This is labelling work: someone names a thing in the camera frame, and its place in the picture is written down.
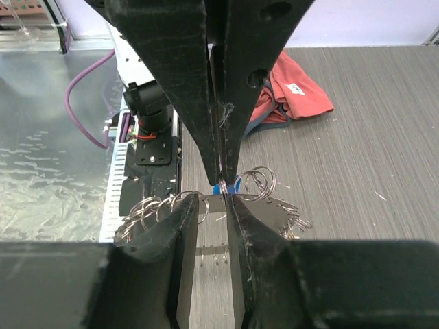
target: screw hole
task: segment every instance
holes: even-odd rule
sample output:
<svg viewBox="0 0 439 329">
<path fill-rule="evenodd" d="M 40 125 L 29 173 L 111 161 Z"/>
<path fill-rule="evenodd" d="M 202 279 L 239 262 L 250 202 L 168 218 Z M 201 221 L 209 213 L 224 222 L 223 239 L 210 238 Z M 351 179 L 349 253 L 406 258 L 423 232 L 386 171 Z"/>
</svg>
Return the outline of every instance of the screw hole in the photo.
<svg viewBox="0 0 439 329">
<path fill-rule="evenodd" d="M 265 7 L 259 12 L 259 16 L 263 21 L 271 22 L 286 16 L 291 10 L 288 2 L 276 2 Z"/>
<path fill-rule="evenodd" d="M 267 79 L 268 71 L 265 69 L 259 69 L 247 77 L 247 84 L 252 88 L 262 88 L 265 79 Z"/>
</svg>

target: black metal plate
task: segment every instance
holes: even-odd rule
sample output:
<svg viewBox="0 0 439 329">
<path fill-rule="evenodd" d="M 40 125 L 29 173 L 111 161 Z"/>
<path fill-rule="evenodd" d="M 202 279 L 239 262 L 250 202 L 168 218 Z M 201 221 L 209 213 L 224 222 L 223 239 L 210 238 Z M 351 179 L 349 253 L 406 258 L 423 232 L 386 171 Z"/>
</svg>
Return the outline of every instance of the black metal plate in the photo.
<svg viewBox="0 0 439 329">
<path fill-rule="evenodd" d="M 172 128 L 161 132 L 156 138 L 147 141 L 137 139 L 136 165 L 138 166 L 163 166 L 171 163 Z"/>
</svg>

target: gray carpet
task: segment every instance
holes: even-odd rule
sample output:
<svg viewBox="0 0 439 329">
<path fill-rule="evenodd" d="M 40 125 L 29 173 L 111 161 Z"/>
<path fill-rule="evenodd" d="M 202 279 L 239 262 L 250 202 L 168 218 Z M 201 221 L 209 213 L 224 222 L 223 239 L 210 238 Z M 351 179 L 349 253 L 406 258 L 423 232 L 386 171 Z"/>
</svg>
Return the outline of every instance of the gray carpet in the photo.
<svg viewBox="0 0 439 329">
<path fill-rule="evenodd" d="M 275 171 L 274 196 L 314 224 L 302 239 L 439 241 L 438 48 L 289 54 L 327 92 L 335 112 L 251 136 L 240 171 Z M 186 132 L 184 142 L 183 189 L 210 193 Z M 199 246 L 227 242 L 224 220 L 207 221 L 200 231 Z M 197 259 L 191 328 L 233 327 L 230 269 L 217 259 L 219 265 L 204 257 L 202 267 Z"/>
</svg>

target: purple cable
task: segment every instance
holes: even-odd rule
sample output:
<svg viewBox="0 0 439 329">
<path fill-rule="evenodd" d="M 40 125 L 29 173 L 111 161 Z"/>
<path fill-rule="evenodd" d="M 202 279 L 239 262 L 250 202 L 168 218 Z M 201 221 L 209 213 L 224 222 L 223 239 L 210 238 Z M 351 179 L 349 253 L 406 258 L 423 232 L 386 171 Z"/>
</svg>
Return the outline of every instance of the purple cable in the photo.
<svg viewBox="0 0 439 329">
<path fill-rule="evenodd" d="M 123 116 L 122 133 L 120 140 L 122 143 L 126 141 L 126 135 L 128 135 L 128 127 L 130 127 L 130 119 L 131 119 L 131 114 L 125 114 Z"/>
<path fill-rule="evenodd" d="M 72 108 L 70 106 L 70 94 L 71 94 L 71 91 L 73 90 L 73 88 L 75 88 L 76 84 L 78 84 L 78 82 L 81 81 L 82 78 L 84 78 L 90 72 L 92 72 L 95 69 L 97 69 L 103 63 L 107 62 L 110 58 L 112 58 L 114 56 L 114 54 L 115 54 L 114 50 L 110 51 L 107 55 L 105 55 L 103 58 L 98 60 L 95 64 L 92 64 L 90 67 L 88 67 L 87 69 L 83 70 L 80 74 L 78 74 L 75 77 L 75 79 L 73 79 L 70 82 L 70 84 L 67 86 L 66 93 L 64 95 L 64 106 L 66 108 L 67 114 L 70 116 L 70 118 L 73 121 L 73 123 L 75 124 L 75 126 L 81 131 L 81 133 L 83 133 L 83 135 L 85 137 L 87 137 L 87 139 L 90 142 L 92 142 L 93 144 L 95 144 L 96 146 L 98 146 L 98 147 L 100 147 L 102 149 L 107 149 L 108 148 L 108 139 L 109 139 L 108 138 L 108 133 L 109 133 L 108 126 L 106 126 L 106 129 L 104 130 L 105 142 L 103 144 L 103 143 L 99 142 L 95 137 L 93 137 L 90 134 L 90 132 L 88 132 L 88 130 L 80 123 L 78 118 L 75 116 L 75 113 L 73 113 L 73 110 L 72 110 Z"/>
</svg>

